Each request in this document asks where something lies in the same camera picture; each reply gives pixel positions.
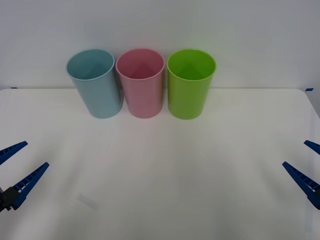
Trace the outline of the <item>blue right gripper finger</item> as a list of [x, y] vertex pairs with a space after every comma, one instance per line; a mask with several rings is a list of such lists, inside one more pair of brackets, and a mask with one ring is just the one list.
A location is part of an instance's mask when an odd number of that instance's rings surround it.
[[305, 174], [294, 168], [286, 161], [282, 163], [282, 166], [301, 188], [301, 190], [307, 196], [307, 199], [312, 203], [316, 209], [320, 209], [320, 185], [307, 177]]
[[309, 140], [306, 140], [304, 142], [304, 144], [306, 146], [308, 146], [310, 149], [312, 149], [313, 151], [315, 151], [316, 153], [320, 153], [320, 145], [319, 144], [312, 142], [312, 141], [309, 141]]

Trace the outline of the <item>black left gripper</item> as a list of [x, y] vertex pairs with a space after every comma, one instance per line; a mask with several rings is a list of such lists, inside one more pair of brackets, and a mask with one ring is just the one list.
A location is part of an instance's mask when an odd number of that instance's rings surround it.
[[[0, 150], [0, 165], [27, 145], [26, 141], [22, 141]], [[0, 188], [0, 211], [2, 212], [5, 209], [7, 211], [11, 209], [17, 210], [49, 166], [49, 163], [45, 162], [21, 181], [9, 187], [5, 192]]]

